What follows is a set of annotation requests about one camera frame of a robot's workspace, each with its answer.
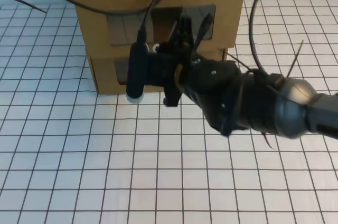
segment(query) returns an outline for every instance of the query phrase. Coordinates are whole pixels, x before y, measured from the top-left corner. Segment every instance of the table surface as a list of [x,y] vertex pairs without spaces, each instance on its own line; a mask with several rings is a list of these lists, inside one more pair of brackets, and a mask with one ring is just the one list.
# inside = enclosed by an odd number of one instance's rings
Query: table surface
[[[230,53],[254,66],[243,5]],[[0,8],[0,220],[5,224],[337,223],[338,141],[221,137],[187,98],[98,96],[71,5]],[[338,90],[338,0],[262,1],[268,72]]]

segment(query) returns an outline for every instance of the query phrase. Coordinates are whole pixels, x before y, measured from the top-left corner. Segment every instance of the grid paper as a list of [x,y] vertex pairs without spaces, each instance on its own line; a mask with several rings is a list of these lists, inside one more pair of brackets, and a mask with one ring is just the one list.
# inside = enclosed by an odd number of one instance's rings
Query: grid paper
[[[246,1],[229,51],[254,66]],[[5,224],[337,223],[338,141],[259,132],[221,137],[183,97],[139,105],[97,96],[72,5],[0,9],[0,222]],[[338,0],[259,3],[268,72],[338,90]]]

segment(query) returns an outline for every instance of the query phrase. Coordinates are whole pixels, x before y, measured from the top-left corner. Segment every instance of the cardboard box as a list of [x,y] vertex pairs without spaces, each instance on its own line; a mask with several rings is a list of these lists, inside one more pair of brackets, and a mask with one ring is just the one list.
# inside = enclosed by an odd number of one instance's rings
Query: cardboard box
[[[91,7],[109,11],[133,11],[147,7],[152,0],[76,0]],[[234,47],[243,0],[162,0],[147,22],[147,43],[166,41],[176,19],[187,14],[193,20],[196,33],[208,12],[214,15],[214,25],[201,42],[198,52],[220,60],[222,49]],[[115,61],[129,56],[136,40],[142,15],[107,17],[76,7],[87,58],[97,92],[100,94],[125,93],[126,86],[117,80]],[[146,87],[145,91],[159,90]]]

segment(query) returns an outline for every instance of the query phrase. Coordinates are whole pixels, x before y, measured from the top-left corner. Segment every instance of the white grid surface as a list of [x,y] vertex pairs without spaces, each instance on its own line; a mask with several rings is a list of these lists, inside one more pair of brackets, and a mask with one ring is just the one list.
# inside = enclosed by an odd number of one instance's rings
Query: white grid surface
[[[187,98],[97,96],[73,6],[39,6],[0,9],[1,223],[337,224],[338,141],[269,135],[272,150],[219,136]],[[249,11],[230,53],[253,66]],[[337,20],[338,0],[262,1],[262,64],[285,75],[304,40],[292,76],[336,93]]]

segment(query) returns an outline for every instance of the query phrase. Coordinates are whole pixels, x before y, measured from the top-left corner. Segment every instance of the cardboard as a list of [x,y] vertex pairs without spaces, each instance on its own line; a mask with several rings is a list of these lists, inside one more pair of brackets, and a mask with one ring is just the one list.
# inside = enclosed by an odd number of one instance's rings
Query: cardboard
[[[76,0],[83,4],[110,11],[132,11],[149,5],[151,0]],[[147,43],[166,41],[176,19],[187,14],[192,17],[194,32],[208,12],[214,14],[214,25],[201,42],[198,52],[211,59],[220,60],[222,49],[234,47],[243,0],[162,0],[147,22]],[[136,39],[142,15],[107,17],[76,7],[87,58],[97,92],[122,94],[126,86],[118,83],[116,61],[129,56],[131,44]],[[125,70],[125,64],[118,71]],[[146,87],[145,91],[159,91]]]

